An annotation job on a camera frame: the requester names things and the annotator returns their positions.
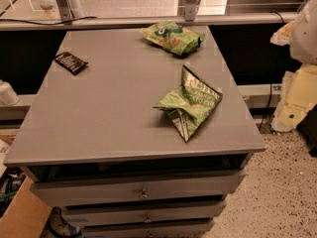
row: black panel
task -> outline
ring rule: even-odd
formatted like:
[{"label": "black panel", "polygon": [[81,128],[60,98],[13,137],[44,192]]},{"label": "black panel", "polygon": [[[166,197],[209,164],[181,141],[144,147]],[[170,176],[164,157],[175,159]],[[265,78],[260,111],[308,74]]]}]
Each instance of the black panel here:
[{"label": "black panel", "polygon": [[18,94],[38,92],[66,31],[0,32],[0,79]]},{"label": "black panel", "polygon": [[283,24],[210,26],[212,35],[238,85],[281,83],[287,70],[301,66],[289,54],[289,45],[270,43]]}]

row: drawer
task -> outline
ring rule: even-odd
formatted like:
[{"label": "drawer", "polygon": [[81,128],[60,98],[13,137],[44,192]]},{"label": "drawer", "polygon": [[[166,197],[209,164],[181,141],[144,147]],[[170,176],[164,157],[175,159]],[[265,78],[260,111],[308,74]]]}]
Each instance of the drawer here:
[{"label": "drawer", "polygon": [[32,191],[49,206],[142,201],[233,192],[244,171],[169,174],[35,183]]},{"label": "drawer", "polygon": [[175,219],[213,218],[220,215],[225,201],[221,196],[178,198],[144,203],[96,204],[93,208],[71,207],[62,217],[72,226],[113,225],[124,223],[155,223]]},{"label": "drawer", "polygon": [[158,238],[172,235],[203,234],[214,225],[213,220],[168,221],[156,224],[130,224],[83,228],[86,238]]}]

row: speckled floor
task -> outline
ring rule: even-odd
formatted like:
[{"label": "speckled floor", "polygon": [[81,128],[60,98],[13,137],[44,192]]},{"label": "speckled floor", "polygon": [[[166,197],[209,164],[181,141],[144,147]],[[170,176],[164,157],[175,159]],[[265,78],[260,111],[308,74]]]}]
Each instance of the speckled floor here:
[{"label": "speckled floor", "polygon": [[[251,158],[247,176],[201,238],[317,237],[317,158],[297,131],[274,136],[264,127],[263,137],[266,151]],[[52,237],[48,230],[42,236]]]}]

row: drawer knob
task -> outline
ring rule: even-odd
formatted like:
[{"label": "drawer knob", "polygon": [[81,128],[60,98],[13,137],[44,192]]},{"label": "drawer knob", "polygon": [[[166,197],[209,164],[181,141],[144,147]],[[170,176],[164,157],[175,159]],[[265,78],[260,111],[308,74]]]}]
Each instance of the drawer knob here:
[{"label": "drawer knob", "polygon": [[146,190],[142,189],[142,192],[139,195],[139,199],[144,200],[144,199],[147,199],[147,198],[148,198],[148,196],[147,196]]},{"label": "drawer knob", "polygon": [[145,220],[145,223],[149,224],[151,222],[152,222],[152,220],[150,219],[149,215],[147,214],[147,218]]}]

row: granite floor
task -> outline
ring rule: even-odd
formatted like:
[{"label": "granite floor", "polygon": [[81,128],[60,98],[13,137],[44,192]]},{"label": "granite floor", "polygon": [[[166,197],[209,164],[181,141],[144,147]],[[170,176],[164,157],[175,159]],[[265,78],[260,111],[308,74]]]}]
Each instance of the granite floor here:
[{"label": "granite floor", "polygon": [[[317,237],[317,158],[296,130],[272,135],[264,126],[262,134],[266,151],[254,154],[247,176],[200,238]],[[56,228],[69,232],[55,221]],[[48,229],[42,235],[53,237]]]}]

